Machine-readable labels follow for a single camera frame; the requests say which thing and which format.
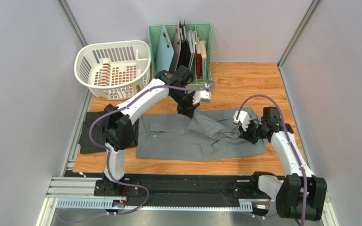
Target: garment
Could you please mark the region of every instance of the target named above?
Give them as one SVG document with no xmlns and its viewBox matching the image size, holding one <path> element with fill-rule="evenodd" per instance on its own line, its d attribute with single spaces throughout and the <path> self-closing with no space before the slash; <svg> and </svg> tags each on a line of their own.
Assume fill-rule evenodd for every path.
<svg viewBox="0 0 362 226">
<path fill-rule="evenodd" d="M 179 114 L 143 115 L 136 157 L 206 161 L 265 153 L 266 141 L 253 145 L 239 138 L 239 126 L 233 123 L 237 110 L 197 108 L 193 119 Z M 260 120 L 251 108 L 243 111 Z"/>
</svg>

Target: white wall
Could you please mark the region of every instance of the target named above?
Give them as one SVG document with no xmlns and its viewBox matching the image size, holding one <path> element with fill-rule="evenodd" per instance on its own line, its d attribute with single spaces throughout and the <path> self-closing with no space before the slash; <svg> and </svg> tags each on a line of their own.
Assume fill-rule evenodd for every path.
<svg viewBox="0 0 362 226">
<path fill-rule="evenodd" d="M 54 0 L 0 1 L 0 226 L 33 226 L 86 89 L 80 45 Z"/>
<path fill-rule="evenodd" d="M 276 62 L 311 0 L 68 0 L 88 43 L 148 41 L 148 26 L 211 23 L 212 61 Z"/>
<path fill-rule="evenodd" d="M 322 1 L 283 72 L 340 225 L 362 225 L 362 1 Z"/>
</svg>

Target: clipboard clip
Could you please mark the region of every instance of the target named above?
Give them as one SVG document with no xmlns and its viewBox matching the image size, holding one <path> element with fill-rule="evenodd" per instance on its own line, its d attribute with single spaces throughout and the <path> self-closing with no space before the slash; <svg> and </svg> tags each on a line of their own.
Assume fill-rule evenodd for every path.
<svg viewBox="0 0 362 226">
<path fill-rule="evenodd" d="M 167 43 L 167 48 L 170 47 L 171 43 L 170 43 L 170 38 L 168 37 L 167 31 L 163 32 L 163 36 L 165 38 L 165 42 Z"/>
</svg>

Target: red book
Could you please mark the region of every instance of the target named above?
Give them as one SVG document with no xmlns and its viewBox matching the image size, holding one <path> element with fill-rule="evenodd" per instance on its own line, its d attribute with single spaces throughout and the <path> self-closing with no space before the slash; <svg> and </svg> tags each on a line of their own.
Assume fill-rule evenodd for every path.
<svg viewBox="0 0 362 226">
<path fill-rule="evenodd" d="M 197 37 L 196 53 L 197 53 L 197 65 L 196 65 L 197 78 L 201 79 L 202 78 L 202 54 L 200 51 L 200 38 L 199 37 Z"/>
</svg>

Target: blue clipboard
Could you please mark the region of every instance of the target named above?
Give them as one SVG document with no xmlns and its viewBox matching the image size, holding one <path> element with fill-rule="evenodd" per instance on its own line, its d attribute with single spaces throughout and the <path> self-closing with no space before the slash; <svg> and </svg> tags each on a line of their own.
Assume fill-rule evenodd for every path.
<svg viewBox="0 0 362 226">
<path fill-rule="evenodd" d="M 156 72 L 170 70 L 171 61 L 174 56 L 174 49 L 168 36 L 167 29 L 163 25 L 160 33 L 159 46 L 156 55 Z"/>
</svg>

